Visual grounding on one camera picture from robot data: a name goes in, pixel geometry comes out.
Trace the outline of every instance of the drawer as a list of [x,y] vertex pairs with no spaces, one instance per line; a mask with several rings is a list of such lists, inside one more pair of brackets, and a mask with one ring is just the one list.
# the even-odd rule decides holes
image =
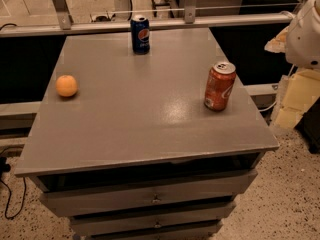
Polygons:
[[150,182],[147,186],[128,185],[107,188],[80,189],[42,194],[41,202],[54,214],[71,217],[81,214],[146,207],[200,200],[243,193],[257,172],[235,171],[228,177],[202,175],[186,182]]
[[129,167],[61,173],[37,176],[43,192],[61,192],[85,188],[165,181],[192,175],[249,170],[259,160],[260,153],[196,158],[179,162],[163,162]]
[[216,201],[219,200],[206,199],[118,213],[111,212],[98,217],[71,219],[71,228],[78,235],[91,236],[139,229],[159,229],[170,225],[220,220],[228,217],[235,203]]
[[128,231],[123,233],[92,236],[92,240],[176,240],[185,238],[204,238],[217,233],[222,227],[221,221],[205,221],[163,227],[161,229],[147,229]]

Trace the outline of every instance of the soda can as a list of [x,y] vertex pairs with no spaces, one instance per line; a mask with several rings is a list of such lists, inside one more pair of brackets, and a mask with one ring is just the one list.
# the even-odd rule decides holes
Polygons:
[[149,20],[143,15],[135,15],[131,21],[132,49],[136,54],[146,54],[150,50]]
[[209,71],[204,104],[214,111],[227,107],[229,96],[236,79],[236,67],[227,61],[220,61]]

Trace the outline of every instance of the black cable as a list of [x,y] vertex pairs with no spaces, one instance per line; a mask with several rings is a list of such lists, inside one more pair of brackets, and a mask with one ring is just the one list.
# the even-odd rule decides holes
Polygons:
[[22,196],[22,201],[21,201],[21,206],[20,206],[20,209],[19,211],[13,215],[13,216],[8,216],[8,210],[9,210],[9,205],[10,205],[10,201],[11,201],[11,195],[12,195],[12,191],[11,189],[9,188],[9,186],[4,183],[1,179],[0,179],[0,182],[6,186],[6,188],[8,189],[9,191],[9,197],[8,197],[8,201],[7,201],[7,204],[6,204],[6,210],[4,212],[4,216],[7,220],[13,220],[16,216],[18,216],[20,214],[20,212],[22,211],[22,208],[24,206],[24,201],[25,201],[25,197],[26,197],[26,192],[27,192],[27,184],[26,184],[26,179],[23,178],[23,185],[24,185],[24,191],[23,191],[23,196]]
[[[23,146],[16,146],[16,147],[7,147],[5,149],[3,149],[1,152],[0,152],[0,157],[6,152],[8,151],[9,149],[16,149],[16,148],[23,148]],[[8,201],[7,201],[7,204],[6,204],[6,209],[5,209],[5,212],[4,212],[4,216],[7,220],[13,220],[16,216],[18,216],[20,214],[20,212],[22,211],[22,208],[24,206],[24,201],[25,201],[25,196],[26,196],[26,192],[27,192],[27,184],[26,184],[26,179],[23,178],[23,185],[24,185],[24,191],[23,191],[23,196],[22,196],[22,201],[21,201],[21,207],[19,209],[19,211],[13,215],[13,216],[8,216],[8,210],[9,210],[9,205],[10,205],[10,201],[11,201],[11,195],[12,195],[12,191],[11,189],[9,188],[9,186],[4,183],[2,181],[2,179],[0,179],[0,182],[8,189],[9,191],[9,197],[8,197]]]
[[4,27],[6,27],[6,26],[14,26],[14,27],[16,27],[17,24],[14,24],[14,23],[6,23],[6,24],[4,24],[4,25],[2,25],[2,26],[0,27],[0,31],[1,31]]

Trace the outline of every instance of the power cord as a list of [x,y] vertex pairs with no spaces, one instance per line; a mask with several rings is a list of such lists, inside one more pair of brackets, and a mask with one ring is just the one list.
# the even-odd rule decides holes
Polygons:
[[2,26],[0,27],[0,31],[1,31],[3,28],[5,28],[6,26],[14,26],[14,27],[16,27],[17,24],[14,24],[14,23],[6,23],[6,24],[4,24],[4,25],[2,25]]
[[294,68],[295,68],[295,65],[292,64],[292,67],[291,67],[291,69],[289,71],[288,77],[290,77],[292,75]]
[[259,112],[268,111],[269,109],[272,109],[276,104],[277,104],[277,101],[273,102],[273,103],[272,103],[269,107],[267,107],[267,108],[259,109]]
[[[18,147],[8,147],[8,148],[5,148],[4,150],[2,150],[0,152],[0,157],[2,156],[2,154],[4,154],[6,151],[8,151],[9,149],[16,149],[16,148],[23,148],[21,146],[18,146]],[[9,197],[8,197],[8,201],[7,201],[7,204],[6,204],[6,209],[5,209],[5,212],[4,212],[4,216],[7,220],[13,220],[15,217],[17,217],[20,212],[22,211],[22,208],[24,206],[24,201],[25,201],[25,197],[26,197],[26,192],[27,192],[27,184],[26,184],[26,179],[23,177],[23,185],[24,185],[24,190],[23,190],[23,196],[22,196],[22,201],[21,201],[21,206],[20,206],[20,209],[19,211],[14,214],[13,216],[8,216],[8,210],[9,210],[9,206],[10,206],[10,201],[11,201],[11,196],[12,196],[12,191],[11,189],[9,188],[9,186],[3,182],[2,179],[0,179],[0,182],[8,189],[9,191]]]

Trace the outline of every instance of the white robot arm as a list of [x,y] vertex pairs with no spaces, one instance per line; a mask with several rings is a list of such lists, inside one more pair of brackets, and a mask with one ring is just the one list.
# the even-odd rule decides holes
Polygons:
[[320,0],[308,0],[291,21],[285,56],[297,67],[320,69]]

